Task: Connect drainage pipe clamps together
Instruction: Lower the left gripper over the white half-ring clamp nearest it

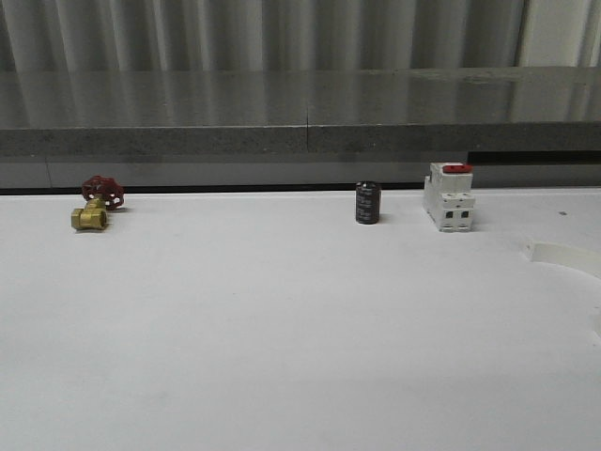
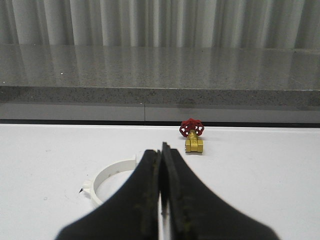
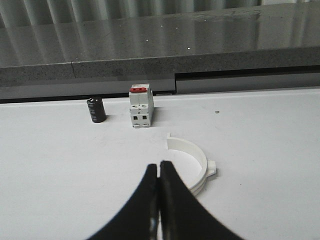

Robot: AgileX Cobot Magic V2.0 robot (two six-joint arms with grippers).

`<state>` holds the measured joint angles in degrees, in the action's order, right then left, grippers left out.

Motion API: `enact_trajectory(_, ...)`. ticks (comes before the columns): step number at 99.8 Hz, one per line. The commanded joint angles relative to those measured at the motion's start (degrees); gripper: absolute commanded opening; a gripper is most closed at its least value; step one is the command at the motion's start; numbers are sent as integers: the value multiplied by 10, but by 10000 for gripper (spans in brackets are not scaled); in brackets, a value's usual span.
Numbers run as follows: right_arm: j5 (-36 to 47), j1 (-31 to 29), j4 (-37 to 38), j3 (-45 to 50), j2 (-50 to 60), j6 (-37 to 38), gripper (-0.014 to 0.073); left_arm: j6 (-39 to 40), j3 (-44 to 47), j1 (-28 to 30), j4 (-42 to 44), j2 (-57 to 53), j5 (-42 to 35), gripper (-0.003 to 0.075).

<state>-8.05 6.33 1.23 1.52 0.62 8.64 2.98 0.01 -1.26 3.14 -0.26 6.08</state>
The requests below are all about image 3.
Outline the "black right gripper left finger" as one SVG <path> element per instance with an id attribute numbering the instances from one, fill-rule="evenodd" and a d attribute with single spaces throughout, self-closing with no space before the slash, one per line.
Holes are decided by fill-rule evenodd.
<path id="1" fill-rule="evenodd" d="M 156 240 L 159 224 L 157 165 L 149 164 L 129 200 L 90 240 Z"/>

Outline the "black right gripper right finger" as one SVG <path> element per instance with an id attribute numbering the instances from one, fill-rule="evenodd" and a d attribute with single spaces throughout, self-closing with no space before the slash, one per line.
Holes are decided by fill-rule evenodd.
<path id="1" fill-rule="evenodd" d="M 213 217 L 183 183 L 170 161 L 160 163 L 160 214 L 164 240 L 240 240 Z"/>

